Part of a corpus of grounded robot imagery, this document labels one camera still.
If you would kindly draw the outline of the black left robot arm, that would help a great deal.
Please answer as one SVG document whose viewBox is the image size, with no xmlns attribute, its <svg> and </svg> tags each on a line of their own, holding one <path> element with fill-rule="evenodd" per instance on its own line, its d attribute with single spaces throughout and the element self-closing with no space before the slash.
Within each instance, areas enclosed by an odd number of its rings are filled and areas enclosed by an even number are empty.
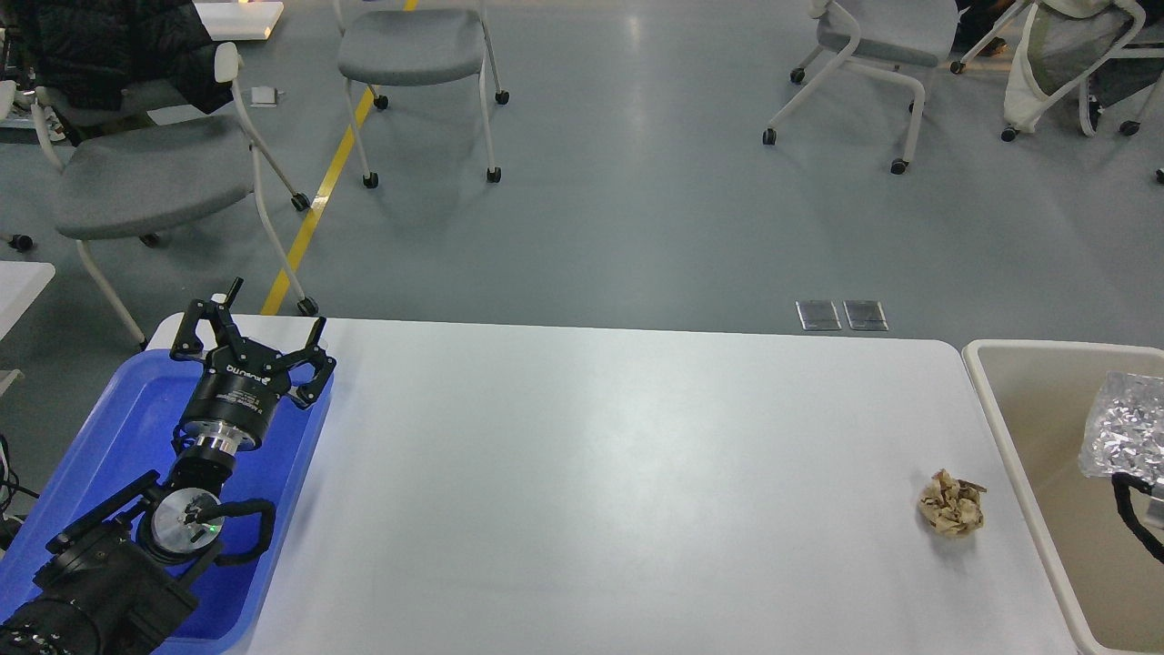
<svg viewBox="0 0 1164 655">
<path fill-rule="evenodd" d="M 267 592 L 336 358 L 282 353 L 191 301 L 119 370 L 3 558 L 5 654 L 211 650 Z"/>
</svg>

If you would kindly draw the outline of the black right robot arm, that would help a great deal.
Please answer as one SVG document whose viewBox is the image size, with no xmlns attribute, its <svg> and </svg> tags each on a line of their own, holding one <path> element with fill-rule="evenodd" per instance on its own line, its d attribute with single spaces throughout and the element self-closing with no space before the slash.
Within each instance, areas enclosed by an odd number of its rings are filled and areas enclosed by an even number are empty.
<svg viewBox="0 0 1164 655">
<path fill-rule="evenodd" d="M 1138 514 L 1133 510 L 1131 490 L 1135 489 L 1142 494 L 1150 494 L 1154 485 L 1144 479 L 1140 479 L 1133 474 L 1110 474 L 1110 487 L 1114 500 L 1117 503 L 1117 514 L 1131 534 L 1140 540 L 1140 544 L 1157 561 L 1163 563 L 1163 544 L 1147 526 L 1140 522 Z"/>
</svg>

